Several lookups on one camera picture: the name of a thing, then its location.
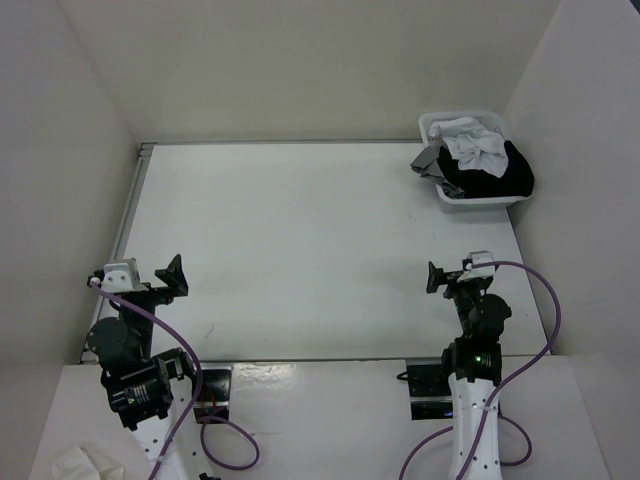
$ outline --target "laundry basket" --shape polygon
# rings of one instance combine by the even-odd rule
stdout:
[[[437,112],[425,113],[418,119],[422,142],[425,146],[444,145],[441,137],[430,137],[429,129],[436,122],[447,122],[462,117],[473,117],[478,120],[487,130],[502,135],[505,140],[511,140],[511,132],[504,123],[500,115],[489,111],[468,111],[468,112]],[[492,197],[492,198],[449,198],[444,194],[442,187],[436,185],[440,206],[447,213],[469,212],[474,210],[495,210],[506,208],[516,202],[527,200],[530,197]]]

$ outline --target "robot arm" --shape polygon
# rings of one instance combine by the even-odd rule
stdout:
[[[134,259],[105,265],[91,275],[102,290],[154,314],[158,305],[168,305],[175,297],[186,296],[189,286],[182,272],[180,255],[166,269],[156,270],[166,286],[141,283]],[[120,417],[144,450],[152,465],[178,417],[192,398],[196,372],[181,348],[151,356],[153,322],[126,308],[118,317],[105,317],[89,331],[87,344],[102,367],[100,382],[107,391],[111,410]],[[156,479],[215,480],[202,445],[194,415],[188,415],[160,460]]]
[[[484,431],[465,479],[501,480],[498,452],[498,401],[487,399],[501,381],[502,354],[499,337],[511,309],[497,295],[487,294],[494,267],[474,265],[493,261],[489,252],[474,252],[462,261],[462,270],[445,273],[429,263],[427,293],[446,285],[444,297],[456,306],[462,336],[445,349],[442,367],[453,398],[453,461],[449,478],[455,479],[464,465],[478,431],[484,410],[488,411]]]

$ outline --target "white panel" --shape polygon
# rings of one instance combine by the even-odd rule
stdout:
[[[558,0],[60,0],[145,141],[418,138],[502,111]]]
[[[55,0],[0,1],[0,65],[0,478],[23,480],[136,147]]]
[[[506,211],[446,215],[415,143],[159,146],[126,256],[143,281],[183,256],[190,284],[158,314],[204,360],[440,356],[460,334],[427,296],[428,261],[520,260]],[[544,345],[526,275],[500,269],[510,354]],[[154,351],[174,344],[154,333]]]
[[[528,358],[505,358],[505,373]],[[254,435],[262,455],[252,470],[217,468],[227,480],[389,480],[412,448],[450,423],[411,421],[408,389],[395,376],[402,361],[238,364],[231,420]],[[126,467],[126,480],[147,478],[149,466],[133,436],[109,410],[98,366],[66,367],[42,435],[30,480],[48,478],[64,449],[91,443]],[[502,395],[504,412],[534,442],[523,466],[503,468],[505,480],[608,480],[595,435],[566,358],[545,357]],[[90,418],[88,424],[78,418]],[[525,442],[501,424],[500,455],[516,460]],[[253,458],[246,440],[225,426],[207,429],[210,450],[242,464]],[[447,478],[452,436],[425,447],[406,480]]]
[[[629,0],[565,0],[507,109],[538,177],[533,201],[511,211],[518,241],[558,289],[558,352],[575,355],[616,479],[638,476],[638,45]]]

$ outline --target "cable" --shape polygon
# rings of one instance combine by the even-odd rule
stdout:
[[[260,460],[260,447],[258,447],[258,443],[251,436],[251,434],[249,432],[247,432],[245,429],[243,429],[241,426],[233,423],[231,420],[227,420],[224,417],[218,417],[216,415],[207,415],[206,417],[201,417],[200,420],[206,422],[205,424],[202,425],[202,428],[200,429],[200,443],[202,444],[202,450],[204,451],[204,454],[207,456],[207,458],[209,460],[211,460],[213,463],[215,463],[219,467],[226,468],[227,470],[234,470],[236,472],[239,472],[239,471],[242,471],[242,470],[249,470],[256,463],[258,463],[258,460]],[[214,457],[213,454],[209,451],[209,449],[207,448],[207,446],[205,445],[205,442],[204,442],[204,431],[205,431],[205,428],[211,422],[219,422],[219,423],[224,423],[226,425],[229,425],[231,428],[233,428],[238,433],[240,433],[243,437],[245,437],[247,440],[249,440],[249,442],[251,442],[251,445],[253,445],[253,448],[256,451],[256,456],[253,459],[253,461],[251,463],[248,463],[247,465],[230,465],[230,464],[224,463],[222,460],[218,460],[216,457]]]
[[[542,284],[549,291],[549,294],[551,295],[551,298],[553,299],[553,304],[554,304],[555,311],[556,311],[556,324],[555,324],[555,327],[553,328],[553,332],[551,333],[551,336],[549,337],[549,340],[547,341],[547,344],[544,346],[544,348],[542,350],[540,350],[540,352],[535,357],[533,357],[531,360],[529,360],[527,363],[525,363],[522,367],[520,367],[515,372],[513,372],[511,375],[509,375],[507,378],[505,378],[493,390],[493,392],[491,393],[491,395],[489,395],[489,398],[487,399],[487,402],[486,402],[487,406],[491,405],[491,403],[493,402],[493,399],[496,397],[496,395],[498,394],[498,392],[500,390],[502,390],[512,380],[514,380],[515,378],[517,378],[518,376],[520,376],[524,372],[526,372],[533,365],[538,363],[538,361],[542,357],[545,356],[545,354],[551,349],[551,346],[555,343],[556,339],[558,338],[558,333],[560,332],[560,325],[562,323],[562,310],[560,308],[560,300],[558,300],[558,295],[556,295],[555,290],[553,289],[551,284],[547,281],[547,279],[544,278],[538,271],[536,271],[533,268],[531,268],[531,267],[529,267],[527,265],[524,265],[522,263],[510,262],[510,261],[505,261],[505,260],[496,261],[496,262],[481,263],[479,265],[474,265],[474,268],[498,267],[500,265],[521,268],[522,270],[525,270],[526,272],[530,273],[531,275],[533,275],[534,277],[536,277],[538,280],[540,280],[542,282]],[[480,418],[480,425],[478,426],[478,431],[476,432],[476,436],[473,439],[473,443],[471,444],[471,450],[469,451],[469,455],[467,456],[467,459],[465,460],[464,464],[462,465],[462,468],[460,469],[460,472],[456,476],[455,480],[462,480],[464,478],[464,475],[467,473],[467,470],[469,469],[469,465],[471,464],[471,460],[473,459],[473,456],[475,455],[476,449],[478,448],[478,444],[480,443],[480,438],[482,437],[482,432],[484,430],[485,423],[487,422],[487,414],[488,414],[487,410],[482,412],[482,417]],[[445,433],[445,430],[441,430],[440,432],[437,432],[437,434],[434,434],[434,435],[436,435],[436,437],[439,436],[439,435],[442,435],[443,433]],[[428,441],[430,441],[432,438],[436,438],[436,437],[434,437],[434,436],[427,437],[425,440],[420,442],[416,448],[413,449],[413,451],[409,454],[409,456],[405,460],[404,465],[402,466],[402,470],[400,472],[400,479],[401,480],[402,480],[402,477],[404,476],[404,471],[406,470],[406,467],[409,465],[409,462],[411,461],[411,459],[413,458],[415,453],[422,446],[424,446]]]
[[[520,460],[516,460],[515,462],[500,461],[500,465],[504,467],[517,467],[518,465],[522,465],[527,460],[529,460],[529,458],[531,457],[531,453],[533,452],[533,443],[531,442],[531,437],[529,437],[527,431],[522,428],[515,420],[511,420],[509,417],[505,417],[504,415],[498,415],[498,418],[516,427],[520,431],[524,439],[527,441],[527,453],[524,454],[524,457],[522,457]]]
[[[436,433],[432,433],[427,438],[422,440],[418,445],[416,445],[413,448],[413,450],[411,450],[411,453],[409,454],[407,459],[404,461],[404,464],[402,465],[402,469],[400,470],[400,476],[398,477],[398,480],[402,480],[404,478],[404,473],[407,471],[407,467],[409,466],[409,463],[413,459],[414,455],[418,453],[418,450],[420,450],[422,447],[424,447],[427,443],[429,443],[434,438],[438,438],[440,435],[444,435],[445,433],[450,432],[451,430],[453,430],[453,427],[443,428],[442,430],[439,430]]]
[[[518,465],[522,465],[527,460],[529,460],[529,458],[531,457],[531,453],[533,452],[533,443],[531,442],[531,437],[529,437],[525,429],[522,428],[515,420],[512,420],[509,417],[505,417],[504,415],[498,415],[498,418],[516,427],[520,431],[520,433],[522,433],[522,435],[524,436],[524,439],[527,441],[527,453],[524,454],[524,457],[522,457],[520,460],[516,460],[515,462],[500,461],[500,465],[502,465],[503,467],[517,467]],[[404,479],[404,474],[407,471],[407,467],[409,466],[409,463],[411,462],[415,454],[418,453],[418,450],[420,450],[422,447],[424,447],[427,443],[429,443],[434,438],[438,438],[440,435],[450,432],[451,430],[453,430],[453,427],[443,428],[442,430],[439,430],[436,433],[429,435],[427,438],[422,440],[418,445],[416,445],[414,449],[411,451],[411,453],[409,454],[409,456],[407,457],[407,459],[405,460],[404,464],[402,465],[402,470],[400,470],[399,480]]]
[[[168,324],[166,324],[165,322],[163,322],[162,320],[160,320],[158,317],[156,317],[155,315],[153,315],[152,313],[147,312],[146,310],[138,307],[137,305],[128,302],[127,300],[124,300],[120,297],[117,297],[116,295],[113,295],[111,293],[105,292],[104,290],[102,290],[97,282],[91,282],[91,288],[94,289],[99,295],[103,296],[104,298],[109,300],[109,303],[111,302],[115,302],[117,304],[120,304],[121,307],[126,307],[129,310],[137,313],[138,315],[141,315],[142,317],[146,318],[147,320],[152,321],[153,323],[155,323],[156,325],[158,325],[160,328],[162,328],[164,331],[166,331],[169,335],[171,335],[173,338],[175,338],[177,340],[177,342],[185,349],[185,351],[189,354],[189,356],[191,357],[191,361],[193,362],[194,366],[196,367],[196,387],[195,390],[193,391],[193,396],[191,397],[191,400],[189,401],[189,403],[187,404],[187,407],[184,409],[184,411],[182,412],[182,414],[180,414],[180,417],[178,417],[178,420],[176,421],[175,425],[171,428],[169,435],[167,436],[164,445],[162,446],[162,449],[160,450],[160,454],[158,455],[158,460],[156,461],[156,464],[153,467],[153,470],[151,470],[151,475],[149,475],[149,480],[153,480],[154,478],[156,478],[156,476],[158,475],[158,471],[160,470],[160,467],[162,466],[162,459],[164,458],[165,454],[167,453],[167,450],[169,448],[169,445],[171,444],[171,442],[173,441],[173,437],[176,435],[178,429],[180,428],[180,425],[182,425],[182,422],[184,422],[185,418],[187,418],[187,415],[191,412],[191,410],[193,409],[193,406],[195,405],[195,403],[198,401],[198,397],[200,396],[200,392],[202,391],[202,385],[203,385],[203,376],[202,376],[202,366],[200,365],[200,360],[198,359],[198,356],[196,355],[196,352],[194,352],[193,348],[191,348],[191,345],[189,345],[187,343],[187,341],[178,333],[176,332],[173,328],[171,328]],[[235,428],[238,432],[240,432],[242,435],[244,435],[253,445],[253,447],[256,450],[256,458],[253,460],[253,462],[251,462],[248,465],[243,465],[243,466],[234,466],[234,465],[227,465],[224,462],[221,462],[219,460],[217,460],[210,452],[209,450],[207,450],[207,447],[204,443],[204,429],[206,427],[205,425],[202,425],[202,430],[200,432],[200,441],[202,443],[202,449],[204,450],[204,454],[207,456],[207,458],[209,458],[209,460],[211,460],[212,462],[214,462],[216,465],[223,467],[223,468],[227,468],[229,470],[247,470],[251,467],[253,467],[258,460],[260,459],[260,448],[258,447],[258,444],[256,443],[256,441],[253,439],[253,437],[251,437],[251,435],[249,433],[247,433],[245,430],[243,430],[240,426],[236,425],[235,423],[222,418],[222,417],[216,417],[215,415],[210,415],[208,417],[203,417],[203,420],[215,420],[221,423],[226,423],[227,425]]]

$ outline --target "white tissue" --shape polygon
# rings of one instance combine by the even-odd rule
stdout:
[[[475,118],[436,122],[431,125],[429,136],[442,137],[451,158],[458,160],[460,170],[484,170],[498,178],[507,171],[509,157],[504,138],[487,130]]]
[[[54,480],[123,480],[124,467],[95,448],[75,446],[53,462]]]

